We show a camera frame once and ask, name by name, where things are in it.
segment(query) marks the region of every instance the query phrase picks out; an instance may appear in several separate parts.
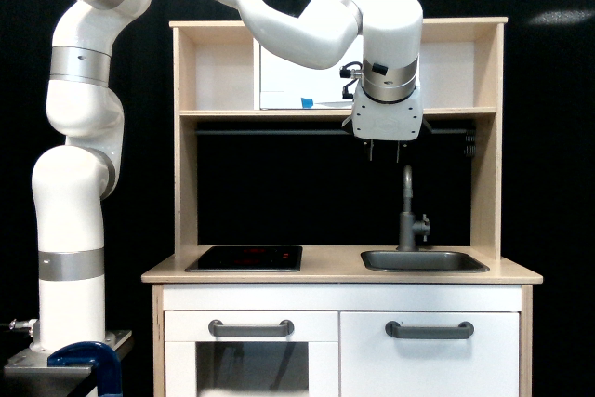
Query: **faucet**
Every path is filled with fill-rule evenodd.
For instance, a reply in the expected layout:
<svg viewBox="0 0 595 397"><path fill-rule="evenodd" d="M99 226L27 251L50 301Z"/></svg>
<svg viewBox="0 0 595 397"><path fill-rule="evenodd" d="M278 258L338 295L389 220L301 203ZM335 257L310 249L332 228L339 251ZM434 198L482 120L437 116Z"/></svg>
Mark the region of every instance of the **faucet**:
<svg viewBox="0 0 595 397"><path fill-rule="evenodd" d="M416 235L424 236L424 242L430 234L430 221L423 215L422 220L416 221L416 215L411 212L411 199L413 198L413 174L411 166L403 170L403 212L399 216L399 246L398 251L418 251Z"/></svg>

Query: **wooden shelf unit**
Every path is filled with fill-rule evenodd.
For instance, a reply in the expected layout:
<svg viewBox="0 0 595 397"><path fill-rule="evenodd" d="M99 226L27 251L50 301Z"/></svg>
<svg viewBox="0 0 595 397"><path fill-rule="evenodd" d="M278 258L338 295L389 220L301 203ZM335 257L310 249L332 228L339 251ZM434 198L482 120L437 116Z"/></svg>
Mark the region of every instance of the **wooden shelf unit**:
<svg viewBox="0 0 595 397"><path fill-rule="evenodd" d="M471 119L470 247L500 259L506 18L424 20L420 82L429 121ZM348 110L260 110L260 46L240 21L171 22L174 31L176 256L198 252L196 123L341 121Z"/></svg>

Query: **cabinet door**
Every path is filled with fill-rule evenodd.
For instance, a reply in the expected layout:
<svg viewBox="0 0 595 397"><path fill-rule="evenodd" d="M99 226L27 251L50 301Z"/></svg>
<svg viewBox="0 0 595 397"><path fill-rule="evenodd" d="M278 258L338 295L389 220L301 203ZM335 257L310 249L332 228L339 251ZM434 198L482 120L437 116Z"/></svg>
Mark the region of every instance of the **cabinet door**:
<svg viewBox="0 0 595 397"><path fill-rule="evenodd" d="M518 313L342 312L340 346L342 397L519 396Z"/></svg>
<svg viewBox="0 0 595 397"><path fill-rule="evenodd" d="M167 397L338 397L331 311L167 311Z"/></svg>

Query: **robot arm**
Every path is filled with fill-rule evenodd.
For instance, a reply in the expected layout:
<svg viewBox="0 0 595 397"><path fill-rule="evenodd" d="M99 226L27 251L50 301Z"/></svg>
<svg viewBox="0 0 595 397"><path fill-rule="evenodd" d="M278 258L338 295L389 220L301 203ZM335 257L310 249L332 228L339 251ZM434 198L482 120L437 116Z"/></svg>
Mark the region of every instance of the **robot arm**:
<svg viewBox="0 0 595 397"><path fill-rule="evenodd" d="M86 1L93 5L105 0ZM364 94L376 104L390 106L404 101L416 89L423 20L417 0L312 0L298 18L276 11L262 0L217 1L236 8L257 41L272 54L313 69L335 65L361 34L364 67L356 103L361 103L357 96ZM423 113L419 92L409 102L413 102L413 109L410 105L384 107L365 123L360 119L359 125L356 117L361 115L353 115L355 135L366 139L416 138ZM383 123L382 116L392 119Z"/></svg>
<svg viewBox="0 0 595 397"><path fill-rule="evenodd" d="M363 139L417 137L422 109L417 0L312 0L298 17L263 0L217 0L236 8L271 53L313 69L337 64L358 34L363 68L354 94L353 131ZM38 222L41 344L56 350L102 341L103 222L100 200L115 187L124 114L108 88L112 44L151 0L78 0L53 38L47 115L65 146L33 171ZM77 322L73 331L69 321Z"/></svg>

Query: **black induction hob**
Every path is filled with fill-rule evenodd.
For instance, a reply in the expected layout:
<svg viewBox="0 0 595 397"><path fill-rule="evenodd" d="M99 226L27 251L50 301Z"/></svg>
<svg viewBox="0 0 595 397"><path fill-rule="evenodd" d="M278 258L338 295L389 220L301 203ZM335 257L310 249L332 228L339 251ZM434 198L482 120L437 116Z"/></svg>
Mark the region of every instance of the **black induction hob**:
<svg viewBox="0 0 595 397"><path fill-rule="evenodd" d="M298 245L215 245L186 271L299 271Z"/></svg>

